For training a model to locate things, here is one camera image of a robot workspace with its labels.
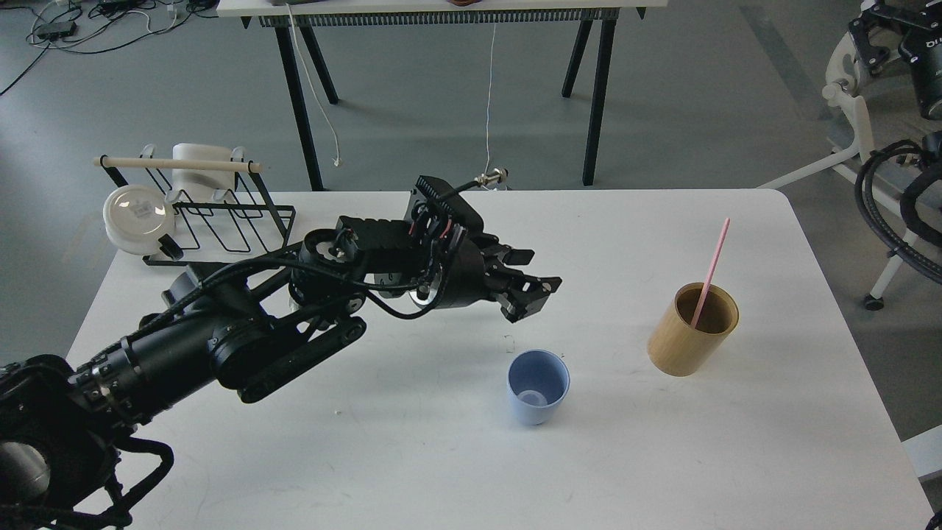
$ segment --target blue cup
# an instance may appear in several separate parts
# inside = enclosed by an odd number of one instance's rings
[[[569,391],[569,370],[562,359],[546,350],[527,350],[507,373],[511,410],[524,425],[550,419]]]

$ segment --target black table leg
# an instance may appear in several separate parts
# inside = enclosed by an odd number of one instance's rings
[[[584,20],[579,23],[579,32],[576,33],[576,45],[573,46],[573,55],[569,58],[566,79],[562,82],[562,97],[573,95],[573,85],[576,84],[576,75],[579,73],[579,65],[582,64],[582,55],[586,51],[586,42],[589,41],[589,32],[591,30],[591,20]]]
[[[595,88],[592,94],[592,113],[589,116],[589,139],[586,158],[582,166],[582,185],[591,186],[595,180],[595,161],[598,158],[598,137],[602,132],[602,111],[605,109],[605,90],[609,84],[611,45],[615,40],[617,20],[602,21],[602,35],[598,42],[598,62],[595,65]]]
[[[288,84],[288,94],[291,97],[291,107],[295,113],[295,123],[298,125],[300,149],[304,153],[304,163],[307,165],[307,176],[311,180],[312,191],[324,191],[324,184],[320,180],[320,167],[317,165],[317,153],[314,151],[314,137],[311,135],[311,123],[307,119],[307,106],[304,104],[304,92],[298,77],[298,63],[295,61],[294,48],[291,45],[289,27],[276,27],[275,37],[278,39],[278,51],[282,54],[284,66],[284,80]]]
[[[327,93],[327,101],[331,105],[336,105],[337,90],[333,87],[331,73],[327,71],[327,63],[324,62],[324,56],[320,53],[320,45],[317,44],[317,38],[314,36],[314,29],[311,26],[302,26],[300,34],[304,37],[304,44],[307,45],[307,53],[311,54],[311,60],[314,62],[314,68],[317,69],[317,77],[320,77],[320,84]]]

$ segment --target wooden cup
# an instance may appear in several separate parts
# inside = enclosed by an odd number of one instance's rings
[[[703,286],[697,282],[680,288],[648,340],[648,356],[664,373],[684,377],[696,372],[739,323],[736,301],[711,285],[697,328],[690,325]]]

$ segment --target white container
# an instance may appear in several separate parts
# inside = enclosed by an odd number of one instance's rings
[[[232,149],[217,145],[177,143],[173,146],[174,160],[228,162],[232,155]],[[223,200],[228,190],[235,189],[236,174],[227,171],[173,170],[171,181],[173,189],[167,195],[167,200],[171,203],[217,203]]]
[[[160,252],[160,238],[172,235],[173,207],[156,188],[131,184],[108,195],[102,210],[105,233],[128,254],[150,256]]]

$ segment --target gray floor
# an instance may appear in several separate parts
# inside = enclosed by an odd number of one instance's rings
[[[673,0],[644,21],[624,12],[596,187],[751,188],[822,157],[830,149],[822,72],[858,6]],[[152,14],[154,28],[167,23],[162,9]],[[97,26],[77,22],[80,35]],[[127,41],[144,23],[128,18],[89,48]],[[24,43],[30,24],[28,11],[0,13],[4,86],[39,52]],[[491,32],[320,29],[343,100],[329,111],[345,160],[330,164],[329,133],[309,99],[325,185],[406,190],[419,173],[462,181],[478,173]],[[574,96],[563,100],[575,33],[574,24],[497,28],[491,152],[517,189],[580,187],[597,29]],[[134,156],[150,142],[168,155],[181,141],[245,145],[268,167],[272,189],[307,188],[271,30],[193,19],[115,52],[50,52],[0,98],[0,362],[64,354],[106,272],[114,250],[100,208],[112,185],[92,158]],[[861,297],[886,249],[857,213],[851,185],[824,172],[784,193],[901,439],[942,423],[942,287],[904,267],[886,308],[865,311]],[[927,494],[942,508],[937,482]]]

